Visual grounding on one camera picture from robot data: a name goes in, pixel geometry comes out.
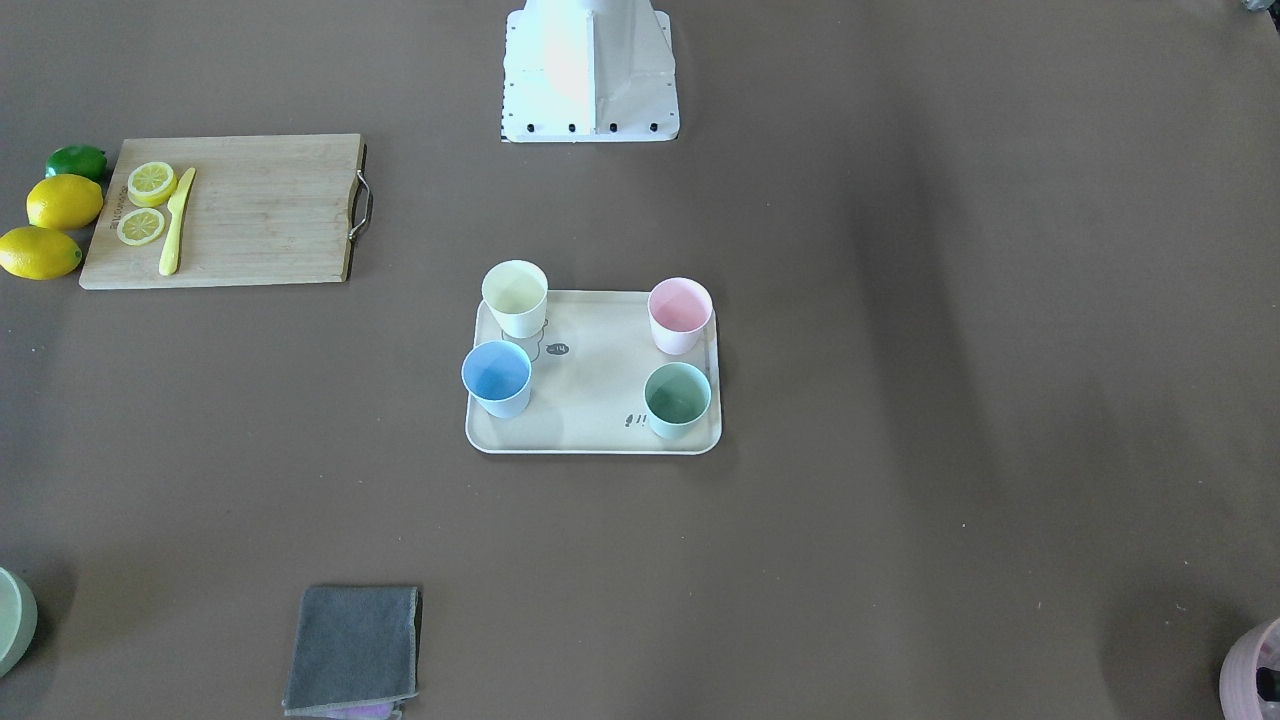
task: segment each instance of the mint green bowl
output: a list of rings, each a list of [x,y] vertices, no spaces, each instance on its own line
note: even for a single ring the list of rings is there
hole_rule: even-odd
[[[22,578],[0,568],[0,678],[27,652],[36,634],[36,596]]]

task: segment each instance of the lime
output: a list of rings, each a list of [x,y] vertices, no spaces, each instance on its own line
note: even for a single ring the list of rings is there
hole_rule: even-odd
[[[106,152],[92,145],[59,147],[45,160],[45,177],[81,176],[91,181],[102,179],[106,170]]]
[[[81,176],[45,178],[27,193],[27,222],[41,228],[82,228],[101,211],[101,186]]]
[[[143,163],[129,173],[129,202],[138,208],[155,208],[169,200],[178,186],[169,163]]]
[[[26,227],[0,236],[0,268],[19,278],[47,281],[65,275],[81,261],[81,249],[64,232]]]
[[[124,245],[146,245],[160,237],[164,231],[164,215],[155,208],[140,208],[123,218],[115,225],[115,237]]]

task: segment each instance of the white tray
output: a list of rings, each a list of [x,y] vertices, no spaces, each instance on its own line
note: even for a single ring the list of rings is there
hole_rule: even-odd
[[[719,442],[719,343],[716,318],[703,338],[678,357],[664,355],[649,334],[648,292],[553,290],[539,336],[502,333],[489,307],[476,309],[475,345],[511,340],[534,361],[532,398],[499,420],[467,397],[467,439],[483,452],[699,455]],[[680,360],[707,373],[712,406],[682,438],[663,439],[646,423],[644,383],[663,363]]]

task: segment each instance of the wooden cutting board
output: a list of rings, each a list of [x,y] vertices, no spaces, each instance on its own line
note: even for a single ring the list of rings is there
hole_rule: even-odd
[[[87,290],[316,283],[347,279],[352,202],[364,163],[360,135],[125,140],[90,240]],[[178,272],[161,275],[164,236],[134,247],[115,227],[134,209],[128,177],[163,160],[196,168]],[[169,209],[157,208],[170,220]]]

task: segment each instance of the towel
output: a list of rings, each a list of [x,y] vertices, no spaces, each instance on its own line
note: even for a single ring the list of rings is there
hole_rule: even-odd
[[[302,593],[284,715],[385,720],[417,694],[417,588]]]

